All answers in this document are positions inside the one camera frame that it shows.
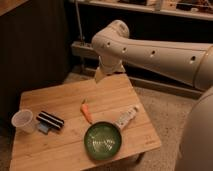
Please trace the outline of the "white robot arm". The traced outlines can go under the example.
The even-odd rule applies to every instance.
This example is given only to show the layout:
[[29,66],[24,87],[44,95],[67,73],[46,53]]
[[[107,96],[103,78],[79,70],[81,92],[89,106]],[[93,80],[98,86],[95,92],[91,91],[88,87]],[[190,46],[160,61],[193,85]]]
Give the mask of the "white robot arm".
[[129,37],[114,20],[92,38],[99,55],[95,79],[124,70],[124,61],[178,80],[203,92],[188,114],[174,171],[213,171],[213,44]]

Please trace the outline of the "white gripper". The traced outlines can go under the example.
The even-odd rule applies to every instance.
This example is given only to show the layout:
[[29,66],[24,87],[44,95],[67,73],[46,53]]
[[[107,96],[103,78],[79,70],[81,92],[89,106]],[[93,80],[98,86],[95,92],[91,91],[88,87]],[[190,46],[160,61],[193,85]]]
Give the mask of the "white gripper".
[[118,63],[113,66],[106,66],[102,63],[99,63],[99,66],[97,67],[95,71],[95,82],[98,83],[102,79],[104,79],[107,76],[113,75],[115,73],[125,73],[125,68],[121,63]]

